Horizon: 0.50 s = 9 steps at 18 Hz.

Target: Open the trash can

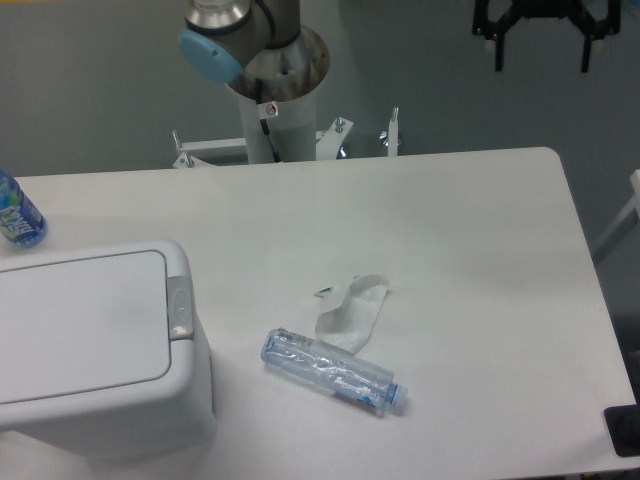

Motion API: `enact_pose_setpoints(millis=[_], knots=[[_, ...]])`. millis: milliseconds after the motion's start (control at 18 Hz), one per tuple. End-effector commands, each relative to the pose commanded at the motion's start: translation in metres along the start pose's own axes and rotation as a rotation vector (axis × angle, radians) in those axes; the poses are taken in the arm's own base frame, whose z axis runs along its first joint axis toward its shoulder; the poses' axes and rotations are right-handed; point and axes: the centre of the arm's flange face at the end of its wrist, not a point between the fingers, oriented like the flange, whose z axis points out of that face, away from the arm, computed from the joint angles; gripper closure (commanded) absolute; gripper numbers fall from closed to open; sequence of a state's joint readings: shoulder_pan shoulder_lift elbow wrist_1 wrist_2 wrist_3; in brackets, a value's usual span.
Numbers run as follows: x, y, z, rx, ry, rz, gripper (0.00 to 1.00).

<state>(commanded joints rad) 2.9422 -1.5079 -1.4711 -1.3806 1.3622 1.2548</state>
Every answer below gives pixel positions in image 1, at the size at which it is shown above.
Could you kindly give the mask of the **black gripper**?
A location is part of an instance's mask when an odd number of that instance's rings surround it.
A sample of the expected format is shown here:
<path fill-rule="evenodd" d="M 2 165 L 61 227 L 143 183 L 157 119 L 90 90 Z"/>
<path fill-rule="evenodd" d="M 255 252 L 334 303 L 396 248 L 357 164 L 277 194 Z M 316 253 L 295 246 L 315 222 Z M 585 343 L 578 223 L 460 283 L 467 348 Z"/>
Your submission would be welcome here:
<path fill-rule="evenodd" d="M 591 50 L 596 40 L 616 35 L 621 29 L 621 2 L 608 1 L 606 15 L 597 19 L 584 1 L 511 1 L 495 20 L 489 15 L 489 1 L 476 1 L 472 34 L 485 37 L 494 53 L 494 69 L 502 72 L 506 33 L 521 19 L 568 19 L 584 36 L 580 71 L 589 71 Z"/>

